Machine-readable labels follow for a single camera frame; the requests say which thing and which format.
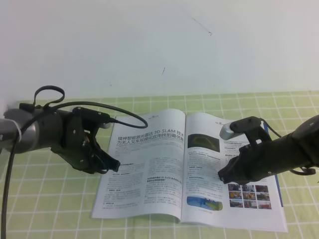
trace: green grid mat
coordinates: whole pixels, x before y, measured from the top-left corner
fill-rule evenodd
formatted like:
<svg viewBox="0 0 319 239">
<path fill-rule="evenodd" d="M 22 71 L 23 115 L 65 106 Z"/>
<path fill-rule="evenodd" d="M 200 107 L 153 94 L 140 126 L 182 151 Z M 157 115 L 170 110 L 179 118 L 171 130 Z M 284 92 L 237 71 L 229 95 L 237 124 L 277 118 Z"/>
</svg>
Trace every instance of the green grid mat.
<svg viewBox="0 0 319 239">
<path fill-rule="evenodd" d="M 263 117 L 284 135 L 319 113 L 319 91 L 198 96 L 85 99 L 137 114 L 174 108 L 225 119 Z M 114 111 L 99 109 L 115 116 Z M 97 139 L 106 150 L 111 130 Z M 7 162 L 3 152 L 0 162 Z M 3 191 L 5 166 L 2 165 Z M 91 219 L 100 175 L 72 169 L 48 149 L 16 155 L 7 212 L 8 239 L 315 239 L 319 237 L 318 176 L 279 175 L 289 233 L 258 232 L 178 224 L 171 216 Z"/>
</svg>

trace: white grid line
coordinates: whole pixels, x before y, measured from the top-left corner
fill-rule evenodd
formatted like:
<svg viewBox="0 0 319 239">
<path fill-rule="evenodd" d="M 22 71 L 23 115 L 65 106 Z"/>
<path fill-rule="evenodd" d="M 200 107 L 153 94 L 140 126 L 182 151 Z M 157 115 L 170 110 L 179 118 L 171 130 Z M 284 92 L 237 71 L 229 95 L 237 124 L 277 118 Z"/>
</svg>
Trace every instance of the white grid line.
<svg viewBox="0 0 319 239">
<path fill-rule="evenodd" d="M 82 199 L 81 199 L 81 206 L 80 206 L 80 213 L 79 213 L 79 218 L 78 218 L 78 222 L 77 222 L 77 225 L 76 225 L 76 229 L 77 229 L 76 232 L 75 232 L 75 238 L 76 239 L 78 237 L 78 231 L 79 231 L 79 228 L 80 228 L 80 221 L 81 221 L 82 209 L 83 209 L 83 201 L 84 201 L 84 195 L 85 195 L 84 193 L 85 193 L 87 181 L 88 181 L 88 177 L 85 177 L 84 186 L 83 186 L 83 193 L 82 193 Z"/>
<path fill-rule="evenodd" d="M 275 106 L 277 107 L 277 101 L 276 101 L 276 97 L 274 96 L 274 93 L 273 93 L 273 97 L 274 97 Z M 281 114 L 280 114 L 280 111 L 279 111 L 278 109 L 277 109 L 277 111 L 278 111 L 279 117 L 282 119 L 282 116 L 281 116 Z M 284 129 L 286 130 L 286 133 L 287 133 L 287 129 L 286 129 L 286 126 L 285 126 L 285 123 L 284 123 L 283 120 L 282 120 L 282 124 L 283 124 Z M 284 176 L 283 176 L 282 173 L 281 173 L 280 175 L 281 175 L 281 178 L 282 178 L 282 180 L 283 180 L 283 184 L 284 184 L 284 186 L 286 187 L 287 185 L 286 185 Z M 287 190 L 287 196 L 288 196 L 288 200 L 289 200 L 290 204 L 292 204 L 292 200 L 291 200 L 291 197 L 290 197 L 290 194 L 289 194 L 288 190 Z M 298 218 L 297 218 L 297 214 L 296 214 L 295 208 L 292 207 L 292 210 L 293 210 L 293 214 L 294 214 L 294 216 L 295 216 L 295 218 L 296 218 L 296 222 L 298 223 Z M 304 238 L 303 231 L 301 230 L 300 224 L 297 224 L 297 225 L 298 225 L 298 229 L 299 229 L 300 235 L 301 235 L 301 237 L 302 237 L 302 239 L 303 239 L 303 238 Z"/>
<path fill-rule="evenodd" d="M 62 199 L 63 190 L 64 190 L 64 185 L 65 185 L 65 181 L 66 181 L 66 175 L 68 174 L 68 169 L 69 168 L 67 167 L 66 170 L 65 170 L 64 180 L 63 180 L 63 183 L 62 183 L 62 188 L 61 188 L 61 193 L 60 193 L 60 197 L 59 197 L 59 201 L 58 201 L 57 211 L 56 211 L 55 216 L 54 216 L 54 221 L 53 221 L 53 226 L 52 226 L 50 239 L 52 239 L 52 237 L 53 237 L 55 224 L 56 224 L 56 221 L 57 221 L 57 218 L 58 218 L 58 213 L 59 213 L 61 199 Z"/>
<path fill-rule="evenodd" d="M 319 222 L 302 222 L 299 223 L 300 225 L 307 225 L 307 224 L 319 224 Z M 287 223 L 287 225 L 295 226 L 297 223 Z M 197 227 L 204 227 L 204 226 L 196 226 L 196 225 L 180 225 L 179 228 L 193 228 L 196 229 Z M 149 229 L 150 227 L 127 227 L 127 229 Z M 152 229 L 168 229 L 173 228 L 173 226 L 152 226 Z M 33 232 L 75 232 L 77 229 L 58 229 L 58 230 L 32 230 Z M 86 228 L 86 229 L 79 229 L 79 231 L 98 231 L 100 228 Z M 109 230 L 125 230 L 125 228 L 102 228 L 103 231 Z M 8 230 L 9 233 L 26 233 L 27 230 Z"/>
<path fill-rule="evenodd" d="M 32 156 L 32 152 L 29 154 L 27 162 L 30 162 L 31 156 Z M 22 183 L 23 183 L 23 179 L 24 179 L 24 177 L 26 175 L 27 169 L 28 169 L 28 166 L 26 166 L 25 169 L 24 169 L 24 172 L 23 172 L 23 175 L 22 175 L 22 178 L 21 178 L 21 181 L 20 181 L 20 184 L 19 184 L 18 191 L 17 191 L 16 195 L 19 195 L 19 193 L 20 193 L 20 190 L 21 190 L 21 187 L 22 187 Z M 18 197 L 15 197 L 14 202 L 13 202 L 13 206 L 12 206 L 11 211 L 10 211 L 9 218 L 8 218 L 8 220 L 6 222 L 7 225 L 9 225 L 9 222 L 10 222 L 10 219 L 11 219 L 11 216 L 12 216 L 12 212 L 13 212 L 13 210 L 15 208 L 15 204 L 17 202 L 17 199 L 18 199 Z"/>
<path fill-rule="evenodd" d="M 294 106 L 296 106 L 296 103 L 295 103 L 295 99 L 294 99 L 294 97 L 292 96 L 292 94 L 291 94 L 291 93 L 290 93 L 290 95 L 291 95 L 291 99 L 292 99 L 292 101 L 293 101 Z M 297 114 L 298 114 L 298 116 L 299 116 L 300 120 L 303 122 L 303 120 L 301 119 L 301 116 L 300 116 L 299 111 L 297 111 Z M 305 177 L 305 176 L 304 176 L 304 179 L 305 179 L 305 182 L 306 182 L 307 188 L 308 188 L 308 190 L 309 190 L 309 192 L 310 192 L 311 199 L 312 199 L 312 201 L 313 201 L 314 203 L 316 203 L 315 198 L 314 198 L 314 195 L 313 195 L 313 193 L 312 193 L 312 191 L 311 191 L 311 189 L 310 189 L 310 187 L 309 187 L 309 183 L 308 183 L 307 177 Z M 317 205 L 315 205 L 315 208 L 316 208 L 317 213 L 318 213 L 318 215 L 319 215 L 318 206 L 317 206 Z"/>
<path fill-rule="evenodd" d="M 199 236 L 199 239 L 201 239 L 201 230 L 200 230 L 200 226 L 198 226 L 198 236 Z"/>
<path fill-rule="evenodd" d="M 38 195 L 37 195 L 37 197 L 36 197 L 36 202 L 35 202 L 35 205 L 34 205 L 32 217 L 31 217 L 31 222 L 30 222 L 30 225 L 29 225 L 29 230 L 28 230 L 28 232 L 27 232 L 27 234 L 26 234 L 26 239 L 29 238 L 29 235 L 30 235 L 29 233 L 31 232 L 31 227 L 32 227 L 32 224 L 33 224 L 33 219 L 34 219 L 35 211 L 36 211 L 36 208 L 37 208 L 37 206 L 38 206 L 39 199 L 40 199 L 40 194 L 41 194 L 41 190 L 42 190 L 43 184 L 44 184 L 44 180 L 43 180 L 43 179 L 45 178 L 46 173 L 47 173 L 47 171 L 48 171 L 48 164 L 49 164 L 49 162 L 50 162 L 51 156 L 52 156 L 52 153 L 49 153 L 47 166 L 45 167 L 45 171 L 44 171 L 44 175 L 43 175 L 42 182 L 41 182 L 41 185 L 40 185 L 39 193 L 38 193 Z"/>
</svg>

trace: magazine page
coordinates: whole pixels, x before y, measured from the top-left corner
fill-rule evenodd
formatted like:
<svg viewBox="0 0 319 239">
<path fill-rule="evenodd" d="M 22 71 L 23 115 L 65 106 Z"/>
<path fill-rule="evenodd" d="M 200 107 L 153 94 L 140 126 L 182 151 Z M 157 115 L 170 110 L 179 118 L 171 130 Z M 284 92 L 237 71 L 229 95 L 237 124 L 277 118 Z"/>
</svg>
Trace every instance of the magazine page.
<svg viewBox="0 0 319 239">
<path fill-rule="evenodd" d="M 205 113 L 186 117 L 181 221 L 286 232 L 275 176 L 244 186 L 220 181 L 218 171 L 249 143 L 245 135 L 227 141 L 219 137 L 229 122 Z"/>
<path fill-rule="evenodd" d="M 185 114 L 169 109 L 142 117 L 149 124 L 145 129 L 114 125 L 108 153 L 121 166 L 101 177 L 93 218 L 162 213 L 180 219 Z"/>
</svg>

